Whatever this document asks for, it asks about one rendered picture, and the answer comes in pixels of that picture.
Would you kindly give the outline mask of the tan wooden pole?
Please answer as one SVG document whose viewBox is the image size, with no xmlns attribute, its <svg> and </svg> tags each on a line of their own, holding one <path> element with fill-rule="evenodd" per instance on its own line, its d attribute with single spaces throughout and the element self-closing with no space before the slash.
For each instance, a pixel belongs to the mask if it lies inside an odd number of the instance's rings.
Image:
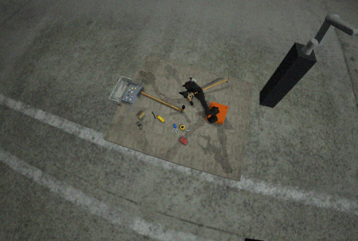
<svg viewBox="0 0 358 241">
<path fill-rule="evenodd" d="M 141 93 L 143 93 L 143 94 L 145 94 L 146 96 L 151 97 L 152 99 L 155 99 L 155 100 L 157 100 L 157 101 L 160 101 L 160 102 L 163 103 L 163 104 L 166 104 L 166 105 L 168 105 L 168 106 L 170 106 L 170 107 L 173 107 L 173 108 L 175 108 L 175 109 L 177 109 L 177 110 L 179 110 L 179 111 L 182 111 L 182 113 L 185 112 L 185 105 L 183 105 L 182 108 L 179 109 L 179 108 L 177 108 L 177 107 L 175 107 L 175 106 L 172 106 L 172 105 L 170 105 L 170 104 L 168 104 L 168 103 L 166 103 L 166 102 L 164 102 L 164 101 L 162 101 L 162 100 L 160 100 L 160 99 L 157 99 L 157 98 L 155 98 L 155 97 L 153 97 L 153 96 L 151 96 L 151 95 L 146 94 L 145 92 L 143 92 L 143 90 L 144 90 L 144 87 L 143 87 L 142 91 L 138 94 L 138 97 L 140 96 Z"/>
</svg>

